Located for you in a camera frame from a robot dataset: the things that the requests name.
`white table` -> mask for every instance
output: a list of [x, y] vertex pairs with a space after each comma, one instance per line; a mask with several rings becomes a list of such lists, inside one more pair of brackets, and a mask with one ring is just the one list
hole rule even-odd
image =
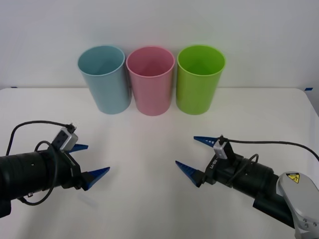
[[[219, 183], [198, 189], [175, 160], [205, 169], [213, 150], [194, 135], [289, 140], [319, 151], [319, 118], [297, 89], [218, 89], [205, 114], [187, 115], [173, 99], [158, 117], [141, 114], [134, 101], [123, 113], [106, 115], [87, 89], [4, 89], [0, 155], [17, 124], [38, 119], [73, 122], [78, 143], [89, 145], [73, 153], [82, 171], [111, 170], [88, 192], [56, 188], [36, 207], [14, 200], [11, 215], [0, 219], [3, 239], [291, 239], [294, 230], [254, 209], [253, 199]], [[42, 124], [19, 129], [11, 154], [33, 151], [59, 129]], [[318, 182], [319, 163], [301, 148], [233, 148], [246, 157], [258, 153], [260, 163], [277, 174], [298, 170]]]

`wire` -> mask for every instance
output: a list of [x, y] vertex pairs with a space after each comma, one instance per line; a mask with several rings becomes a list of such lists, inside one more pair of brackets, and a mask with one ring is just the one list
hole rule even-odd
[[47, 120], [33, 120], [33, 121], [27, 121], [27, 122], [18, 124], [18, 125], [12, 130], [11, 137], [10, 137], [10, 140], [9, 140], [9, 145], [8, 145], [8, 148], [7, 148], [6, 154], [5, 154], [6, 156], [8, 156], [9, 153], [10, 153], [10, 149], [11, 149], [11, 146], [12, 146], [14, 133], [16, 132], [16, 130], [17, 130], [18, 128], [20, 128], [21, 126], [24, 126], [24, 125], [27, 125], [27, 124], [32, 124], [32, 123], [48, 123], [48, 124], [54, 124], [54, 125], [58, 125], [58, 126], [70, 128], [70, 125], [69, 125], [69, 124], [57, 123], [57, 122], [47, 121]]
[[259, 155], [258, 154], [254, 154], [253, 156], [251, 156], [246, 163], [237, 170], [237, 172], [227, 181], [226, 186], [229, 186], [236, 177], [238, 177], [238, 175], [248, 166], [248, 164], [250, 164], [251, 161], [253, 161], [253, 159], [256, 158], [255, 163], [258, 162], [259, 159]]
[[301, 148], [304, 148], [306, 150], [308, 150], [310, 153], [312, 153], [316, 159], [319, 161], [319, 156], [310, 148], [308, 148], [307, 146], [304, 146], [302, 144], [299, 143], [293, 143], [293, 142], [287, 142], [287, 141], [241, 141], [241, 140], [234, 140], [234, 139], [227, 139], [229, 142], [232, 143], [251, 143], [251, 144], [288, 144], [288, 145], [294, 145], [294, 146], [298, 146]]
[[[64, 123], [58, 123], [58, 122], [53, 122], [53, 121], [47, 121], [47, 120], [33, 120], [33, 121], [27, 121], [27, 122], [24, 122], [24, 123], [21, 123], [21, 124], [18, 124], [12, 131], [11, 133], [11, 137], [10, 137], [10, 140], [9, 140], [9, 145], [8, 145], [8, 148], [6, 150], [6, 156], [9, 155], [10, 153], [10, 150], [11, 150], [11, 146], [12, 146], [12, 142], [13, 142], [13, 138], [14, 138], [14, 134], [15, 132], [17, 131], [18, 128], [20, 128], [21, 126], [24, 126], [24, 125], [27, 125], [27, 124], [33, 124], [33, 123], [47, 123], [47, 124], [53, 124], [53, 125], [58, 125], [58, 126], [62, 126], [62, 127], [66, 127], [66, 128], [72, 128], [72, 125], [71, 124], [64, 124]], [[58, 160], [58, 155], [54, 149], [54, 147], [52, 146], [51, 143], [49, 143], [48, 141], [41, 141], [39, 142], [34, 151], [35, 152], [38, 152], [38, 149], [39, 147], [42, 145], [42, 144], [47, 144], [49, 146], [49, 150], [51, 151], [51, 153], [53, 154], [53, 161], [54, 161], [54, 175], [53, 175], [53, 180], [52, 180], [52, 185], [49, 189], [49, 191], [47, 192], [47, 194], [38, 202], [36, 203], [31, 203], [31, 202], [28, 202], [24, 197], [21, 197], [21, 198], [18, 198], [18, 200], [20, 200], [22, 203], [24, 204], [27, 204], [27, 205], [30, 205], [30, 206], [36, 206], [36, 205], [39, 205], [41, 203], [43, 203], [49, 196], [50, 194], [52, 193], [53, 189], [54, 189], [54, 186], [56, 184], [56, 181], [57, 181], [57, 175], [58, 175], [58, 166], [59, 166], [59, 160]]]
[[39, 205], [39, 204], [43, 203], [43, 202], [50, 196], [50, 194], [52, 193], [52, 191], [53, 191], [53, 189], [54, 189], [54, 186], [55, 186], [55, 184], [56, 184], [56, 181], [57, 181], [59, 159], [58, 159], [58, 155], [57, 155], [57, 153], [56, 153], [54, 147], [52, 146], [52, 144], [49, 143], [48, 141], [45, 141], [45, 140], [44, 140], [44, 141], [41, 141], [41, 142], [39, 142], [39, 143], [36, 145], [34, 151], [35, 151], [35, 152], [38, 152], [39, 147], [40, 147], [42, 144], [44, 144], [44, 143], [49, 146], [49, 150], [50, 150], [51, 153], [53, 154], [53, 161], [54, 161], [53, 181], [52, 181], [51, 187], [50, 187], [49, 191], [47, 192], [47, 194], [46, 194], [40, 201], [38, 201], [38, 202], [36, 202], [36, 203], [28, 202], [24, 197], [18, 198], [18, 200], [20, 200], [22, 203], [27, 204], [27, 205], [29, 205], [29, 206], [36, 206], [36, 205]]

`light blue cup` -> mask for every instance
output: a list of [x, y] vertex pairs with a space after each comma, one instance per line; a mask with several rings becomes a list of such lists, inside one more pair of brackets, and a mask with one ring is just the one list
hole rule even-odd
[[108, 45], [93, 47], [78, 60], [78, 67], [101, 112], [117, 114], [131, 103], [124, 62], [124, 52]]

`yellow warning label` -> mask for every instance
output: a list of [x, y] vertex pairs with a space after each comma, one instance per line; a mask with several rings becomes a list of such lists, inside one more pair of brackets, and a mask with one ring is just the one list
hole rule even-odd
[[299, 183], [300, 174], [299, 173], [287, 173], [286, 174], [291, 180], [293, 180], [295, 183]]

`plastic cup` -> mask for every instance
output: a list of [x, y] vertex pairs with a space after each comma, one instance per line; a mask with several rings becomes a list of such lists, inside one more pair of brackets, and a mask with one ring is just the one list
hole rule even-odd
[[124, 52], [107, 45], [85, 51], [78, 60], [78, 67], [101, 112], [117, 114], [131, 103], [124, 62]]
[[226, 59], [217, 49], [194, 45], [177, 57], [176, 104], [190, 115], [208, 111]]
[[133, 94], [141, 113], [158, 116], [168, 110], [174, 64], [172, 53], [158, 46], [137, 49], [127, 57]]

